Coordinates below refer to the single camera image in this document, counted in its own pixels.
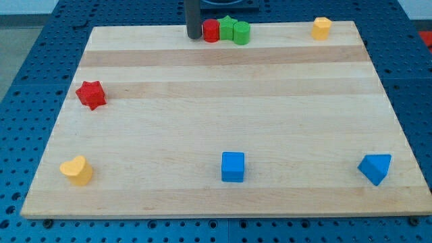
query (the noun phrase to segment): red star block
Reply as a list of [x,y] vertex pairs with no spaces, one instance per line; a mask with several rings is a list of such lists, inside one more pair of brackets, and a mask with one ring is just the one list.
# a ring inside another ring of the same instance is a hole
[[82,83],[81,88],[76,90],[76,95],[80,98],[83,105],[88,105],[90,110],[96,109],[99,105],[105,105],[105,92],[103,92],[101,83],[99,81]]

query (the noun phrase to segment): black pole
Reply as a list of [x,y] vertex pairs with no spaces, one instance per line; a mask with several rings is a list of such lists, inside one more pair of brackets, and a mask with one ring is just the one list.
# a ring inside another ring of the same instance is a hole
[[201,0],[184,0],[184,15],[189,38],[196,39],[203,35],[201,27]]

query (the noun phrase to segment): red cylinder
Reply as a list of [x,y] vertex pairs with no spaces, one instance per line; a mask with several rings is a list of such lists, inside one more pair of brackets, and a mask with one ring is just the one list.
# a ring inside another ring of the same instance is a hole
[[204,41],[213,43],[219,40],[219,21],[209,19],[202,23],[202,32],[204,34]]

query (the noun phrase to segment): blue pegboard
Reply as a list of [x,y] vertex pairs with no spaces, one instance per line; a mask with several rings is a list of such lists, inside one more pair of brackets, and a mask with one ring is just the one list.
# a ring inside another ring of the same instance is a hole
[[[260,0],[203,18],[354,20],[432,182],[432,57],[396,0]],[[62,221],[19,216],[93,26],[183,24],[182,1],[60,0],[0,104],[0,242],[432,242],[432,217]]]

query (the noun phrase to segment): green cylinder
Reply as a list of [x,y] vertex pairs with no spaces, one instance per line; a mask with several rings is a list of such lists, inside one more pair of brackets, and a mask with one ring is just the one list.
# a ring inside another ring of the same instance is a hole
[[250,40],[250,25],[247,22],[240,21],[234,24],[234,43],[237,45],[246,45]]

